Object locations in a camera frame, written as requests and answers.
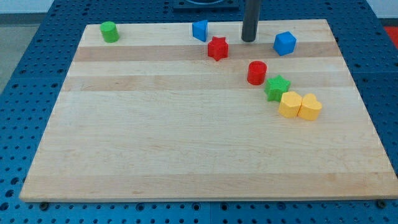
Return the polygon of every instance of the blue cube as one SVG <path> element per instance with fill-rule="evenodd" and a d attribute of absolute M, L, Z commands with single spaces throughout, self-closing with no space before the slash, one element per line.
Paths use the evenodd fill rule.
<path fill-rule="evenodd" d="M 192 36 L 203 42 L 207 39 L 207 20 L 194 22 L 192 24 Z"/>
<path fill-rule="evenodd" d="M 289 31 L 276 35 L 274 49 L 280 56 L 292 53 L 295 46 L 296 38 Z"/>

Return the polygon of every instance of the blue perforated table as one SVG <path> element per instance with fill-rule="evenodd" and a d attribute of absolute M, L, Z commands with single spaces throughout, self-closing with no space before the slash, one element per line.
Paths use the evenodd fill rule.
<path fill-rule="evenodd" d="M 24 203 L 18 199 L 87 24 L 236 21 L 239 10 L 173 12 L 172 1 L 55 0 L 0 96 L 0 223 L 398 223 L 398 200 Z M 327 19 L 398 172 L 398 51 L 365 0 L 267 0 L 261 20 Z"/>

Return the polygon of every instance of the black metal pole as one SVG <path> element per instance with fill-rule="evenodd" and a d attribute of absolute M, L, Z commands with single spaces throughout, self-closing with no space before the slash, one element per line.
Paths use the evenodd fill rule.
<path fill-rule="evenodd" d="M 253 42 L 256 39 L 261 1 L 262 0 L 246 0 L 242 26 L 242 40 L 245 42 Z"/>

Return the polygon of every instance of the yellow block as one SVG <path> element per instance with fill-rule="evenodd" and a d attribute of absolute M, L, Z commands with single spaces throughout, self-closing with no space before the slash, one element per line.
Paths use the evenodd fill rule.
<path fill-rule="evenodd" d="M 302 97 L 294 91 L 282 94 L 278 112 L 285 118 L 294 118 L 297 116 L 301 106 Z"/>
<path fill-rule="evenodd" d="M 303 97 L 298 116 L 309 121 L 315 121 L 321 110 L 322 104 L 317 100 L 314 94 L 309 93 Z"/>

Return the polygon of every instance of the wooden board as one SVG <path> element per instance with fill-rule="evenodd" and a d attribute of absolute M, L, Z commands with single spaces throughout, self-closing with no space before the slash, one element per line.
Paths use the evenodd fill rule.
<path fill-rule="evenodd" d="M 325 20 L 209 23 L 229 58 L 208 58 L 190 24 L 118 25 L 104 43 L 86 27 L 20 198 L 26 202 L 397 198 L 398 180 Z M 284 57 L 276 34 L 298 42 Z M 323 103 L 316 121 L 287 119 L 267 77 Z"/>

